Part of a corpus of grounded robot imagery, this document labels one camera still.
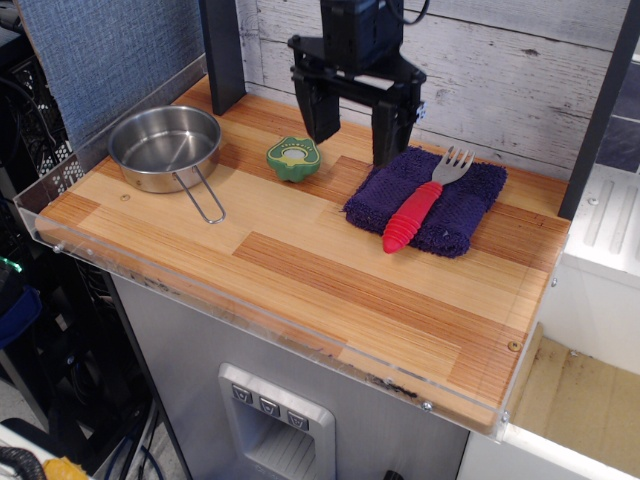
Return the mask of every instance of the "button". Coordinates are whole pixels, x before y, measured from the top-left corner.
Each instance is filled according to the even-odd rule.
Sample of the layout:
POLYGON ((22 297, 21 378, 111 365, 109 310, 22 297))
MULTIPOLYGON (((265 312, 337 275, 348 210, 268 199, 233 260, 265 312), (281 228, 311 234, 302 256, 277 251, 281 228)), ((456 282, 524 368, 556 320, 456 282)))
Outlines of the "button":
POLYGON ((280 407, 277 403, 273 403, 271 400, 260 397, 260 408, 262 408, 263 412, 268 413, 272 417, 280 416, 280 407))
POLYGON ((305 432, 309 430, 309 420, 299 413, 287 410, 287 417, 289 419, 289 423, 294 427, 304 430, 305 432))
POLYGON ((233 396, 238 400, 244 403, 248 403, 251 405, 253 403, 253 398, 251 397, 251 392, 249 390, 245 390, 242 387, 231 384, 231 388, 233 389, 233 396))

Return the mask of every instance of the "wood panel wall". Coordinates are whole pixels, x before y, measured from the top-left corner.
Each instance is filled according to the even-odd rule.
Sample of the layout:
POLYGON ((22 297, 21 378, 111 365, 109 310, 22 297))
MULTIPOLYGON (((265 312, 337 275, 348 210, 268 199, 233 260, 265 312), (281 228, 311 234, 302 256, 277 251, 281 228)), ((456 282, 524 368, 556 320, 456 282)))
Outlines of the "wood panel wall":
MULTIPOLYGON (((322 34, 320 0, 237 0, 247 89, 295 104, 294 34, 322 34)), ((413 18, 422 0, 407 0, 413 18)), ((423 69, 427 117, 413 137, 568 179, 628 0, 432 0, 405 27, 403 55, 423 69)), ((346 120, 370 124, 344 101, 346 120)))

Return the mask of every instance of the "metal pan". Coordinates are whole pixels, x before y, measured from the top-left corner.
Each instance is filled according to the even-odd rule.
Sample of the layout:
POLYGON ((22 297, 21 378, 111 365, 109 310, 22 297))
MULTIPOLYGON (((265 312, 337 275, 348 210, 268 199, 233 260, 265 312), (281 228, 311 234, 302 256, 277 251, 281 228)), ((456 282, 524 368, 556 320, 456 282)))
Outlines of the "metal pan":
POLYGON ((137 113, 118 124, 107 148, 134 187, 151 193, 183 189, 211 224, 226 217, 222 204, 206 178, 220 156, 220 125, 206 112, 185 106, 162 106, 137 113), (209 219, 189 188, 203 182, 220 209, 221 216, 209 219))

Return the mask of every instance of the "pan handle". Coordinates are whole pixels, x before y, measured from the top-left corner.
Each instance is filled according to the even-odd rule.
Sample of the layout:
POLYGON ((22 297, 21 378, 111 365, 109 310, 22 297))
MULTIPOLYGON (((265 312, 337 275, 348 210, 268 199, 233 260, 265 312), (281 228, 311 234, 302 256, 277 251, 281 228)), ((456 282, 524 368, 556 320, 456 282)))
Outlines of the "pan handle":
POLYGON ((200 169, 197 166, 193 166, 193 169, 198 173, 198 176, 200 177, 200 179, 202 180, 202 183, 205 184, 205 186, 207 187, 207 190, 209 190, 209 193, 211 194, 211 196, 213 197, 213 199, 216 201, 216 204, 218 205, 218 208, 220 209, 220 211, 222 212, 222 216, 220 218, 218 218, 217 220, 210 220, 202 211, 202 208, 200 208, 200 205, 198 205, 198 202, 196 201, 195 198, 193 198, 193 195, 191 195, 191 192, 189 191, 189 189, 187 188, 187 186, 184 184, 184 182, 182 181, 182 179, 180 178, 180 175, 178 175, 177 172, 174 172, 174 175, 176 176, 176 178, 178 179, 178 182, 180 182, 180 185, 182 186, 182 188, 184 189, 185 192, 187 192, 187 195, 189 195, 189 198, 191 199, 191 202, 196 206, 196 208, 198 209, 198 212, 200 212, 200 215, 202 216, 202 218, 204 218, 204 220, 207 223, 210 223, 211 225, 214 225, 216 223, 220 223, 222 220, 225 219, 225 217, 227 216, 227 212, 224 210, 224 208, 222 207, 222 204, 220 203, 220 200, 218 200, 218 197, 216 197, 216 194, 213 193, 213 189, 211 188, 211 186, 209 185, 209 182, 207 182, 207 179, 204 178, 204 175, 202 175, 202 172, 200 171, 200 169))

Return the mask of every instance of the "control panel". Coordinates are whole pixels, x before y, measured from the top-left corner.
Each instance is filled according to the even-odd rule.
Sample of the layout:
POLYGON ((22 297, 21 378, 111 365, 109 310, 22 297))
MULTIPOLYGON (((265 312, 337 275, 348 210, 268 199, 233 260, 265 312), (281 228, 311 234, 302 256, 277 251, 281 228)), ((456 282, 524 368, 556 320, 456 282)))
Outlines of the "control panel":
POLYGON ((255 472, 282 480, 335 480, 335 418, 326 408, 223 363, 218 373, 232 435, 255 472))

